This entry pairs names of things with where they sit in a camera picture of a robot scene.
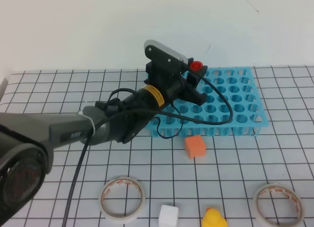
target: white cube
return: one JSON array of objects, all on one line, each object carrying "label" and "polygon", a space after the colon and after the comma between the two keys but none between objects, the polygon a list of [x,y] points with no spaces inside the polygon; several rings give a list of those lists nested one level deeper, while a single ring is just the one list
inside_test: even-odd
[{"label": "white cube", "polygon": [[159,214],[159,227],[176,227],[179,209],[175,206],[162,205]]}]

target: yellow rubber duck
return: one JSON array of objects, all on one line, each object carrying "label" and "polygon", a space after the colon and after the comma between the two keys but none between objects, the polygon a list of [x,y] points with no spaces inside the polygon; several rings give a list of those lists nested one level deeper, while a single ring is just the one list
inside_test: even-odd
[{"label": "yellow rubber duck", "polygon": [[208,208],[202,220],[202,227],[228,227],[228,224],[218,210]]}]

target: red button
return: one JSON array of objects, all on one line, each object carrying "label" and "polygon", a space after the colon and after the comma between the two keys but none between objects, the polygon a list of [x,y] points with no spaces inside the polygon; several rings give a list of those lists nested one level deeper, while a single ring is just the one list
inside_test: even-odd
[{"label": "red button", "polygon": [[199,71],[203,67],[203,63],[200,61],[193,61],[190,64],[190,69],[193,71]]}]

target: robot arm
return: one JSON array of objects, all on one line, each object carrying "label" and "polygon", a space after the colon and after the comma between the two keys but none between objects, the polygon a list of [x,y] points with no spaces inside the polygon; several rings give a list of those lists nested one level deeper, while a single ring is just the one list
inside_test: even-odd
[{"label": "robot arm", "polygon": [[[0,226],[34,197],[52,168],[53,150],[60,146],[89,139],[88,145],[107,141],[127,143],[156,114],[178,117],[204,124],[232,121],[232,108],[222,94],[205,78],[207,66],[192,69],[187,59],[156,41],[144,45],[146,86],[138,91],[118,89],[107,102],[87,106],[81,114],[10,114],[0,113]],[[189,71],[186,79],[182,74]],[[230,110],[227,121],[210,123],[162,110],[176,99],[202,105],[207,94],[195,89],[204,80],[224,100]],[[119,91],[131,92],[123,101],[112,96]]]}]

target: white cable tie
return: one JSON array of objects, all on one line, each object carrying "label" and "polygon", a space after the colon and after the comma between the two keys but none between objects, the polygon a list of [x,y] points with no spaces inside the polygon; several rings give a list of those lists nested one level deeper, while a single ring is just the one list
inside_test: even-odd
[{"label": "white cable tie", "polygon": [[90,120],[90,122],[92,123],[92,127],[93,127],[93,136],[94,136],[95,133],[96,133],[96,127],[95,127],[94,121],[93,121],[93,119],[91,119],[90,117],[88,117],[88,116],[86,116],[86,115],[83,114],[83,108],[84,108],[84,107],[82,107],[82,109],[78,112],[78,114],[80,114],[81,116],[86,117],[86,118],[88,118],[88,119]]}]

